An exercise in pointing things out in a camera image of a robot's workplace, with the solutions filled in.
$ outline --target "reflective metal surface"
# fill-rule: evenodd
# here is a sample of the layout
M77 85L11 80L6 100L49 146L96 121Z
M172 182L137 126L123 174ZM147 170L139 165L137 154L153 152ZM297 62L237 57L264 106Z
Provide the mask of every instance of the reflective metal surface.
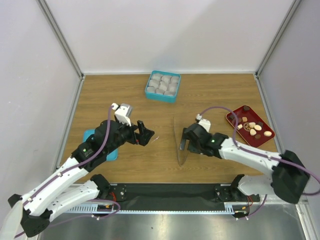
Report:
M79 216L62 214L53 224ZM265 205L248 221L231 215L118 214L48 228L41 240L305 240L294 205Z

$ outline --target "robotic arm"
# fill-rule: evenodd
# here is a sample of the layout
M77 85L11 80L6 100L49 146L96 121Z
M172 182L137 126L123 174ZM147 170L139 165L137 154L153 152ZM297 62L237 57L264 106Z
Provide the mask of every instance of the robotic arm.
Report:
M95 198L112 199L110 193L114 192L112 188L115 187L111 186L101 174L94 175L73 190L65 191L75 181L104 163L107 155L118 147L126 142L146 146L155 134L140 120L137 121L137 125L131 123L129 117L133 108L130 105L113 103L112 106L115 110L115 121L110 120L109 131L105 120L94 130L94 134L81 143L67 161L42 184L22 196L14 194L8 199L11 207L22 200L21 226L28 237L41 233L60 214L85 201ZM106 135L107 142L97 154ZM124 200L123 198L118 197L118 201Z
M179 149L184 150L187 147L192 153L236 161L262 172L262 176L242 174L234 179L231 186L246 196L276 194L288 203L298 203L310 175L296 167L273 160L281 158L304 167L294 152L286 150L280 154L239 142L235 145L234 140L227 135L209 133L210 126L210 121L198 114L196 123L183 129Z

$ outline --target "wooden table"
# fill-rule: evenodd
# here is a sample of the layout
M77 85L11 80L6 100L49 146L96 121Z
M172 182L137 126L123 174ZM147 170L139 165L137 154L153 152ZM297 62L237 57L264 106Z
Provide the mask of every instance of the wooden table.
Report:
M84 131L96 128L107 119L112 103L133 106L131 121L142 120L155 135L144 147L129 143L121 146L117 160L101 164L79 182L88 180L93 174L103 174L111 183L230 183L238 174L260 174L231 160L193 153L188 155L184 166L179 167L173 132L175 122L177 141L180 142L183 127L194 123L196 115L210 106L234 110L249 105L267 122L252 74L183 74L173 104L146 99L144 90L148 78L145 74L86 76L62 164L82 142ZM215 109L204 115L211 121L211 133L232 135L226 114L225 110ZM237 140L244 143L239 136ZM273 140L261 148L276 151Z

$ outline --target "blue tray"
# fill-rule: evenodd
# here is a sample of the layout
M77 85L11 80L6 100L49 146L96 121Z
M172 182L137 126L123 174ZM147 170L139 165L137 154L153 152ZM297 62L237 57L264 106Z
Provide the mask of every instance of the blue tray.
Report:
M90 135L94 134L94 133L95 133L94 129L89 129L89 130L85 131L84 134L83 134L83 140L82 141L85 142L88 139L88 137ZM106 156L106 161L114 161L114 160L117 159L117 157L118 157L118 149L116 149L113 152L111 152L110 154L108 154Z
M174 96L167 96L167 95L161 95L161 94L157 94L157 93L147 92L147 87L149 86L149 81L151 80L151 77L152 77L153 74L162 74L162 75L169 75L169 76L177 76L177 77L179 77L178 87L177 87L175 95ZM166 71L152 71L152 73L151 73L151 75L149 77L149 80L148 80L148 82L147 82L147 84L145 86L145 89L144 89L145 96L146 96L147 99L153 99L153 100L167 102L167 103L175 103L176 99L177 99L179 87L180 87L180 82L181 82L180 74L166 72Z

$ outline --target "dark red tray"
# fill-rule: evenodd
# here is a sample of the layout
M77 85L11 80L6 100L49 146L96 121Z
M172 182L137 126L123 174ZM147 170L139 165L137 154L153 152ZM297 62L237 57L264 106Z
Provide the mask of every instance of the dark red tray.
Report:
M243 128L241 128L240 130L236 130L238 132L238 134L246 141L247 144L249 144L252 147L259 147L262 144L265 144L266 142L268 142L269 140L273 139L275 137L275 132L265 123L265 121L263 121L261 119L261 117L259 117L258 114L256 114L255 111L252 110L251 107L247 106L247 105L243 105L241 107L239 107L238 109L233 111L239 121L238 124L242 124ZM228 113L225 117L226 120L233 126L236 126L236 121L234 119L232 119L232 113ZM247 122L243 122L242 121L242 117L246 117L247 118ZM246 129L245 125L251 123L251 122L255 122L257 123L262 123L262 130L261 131L256 131L256 134L260 135L259 139L256 139L255 136L251 136L250 135L250 130ZM271 136L265 136L264 132L265 131L270 131L272 133Z

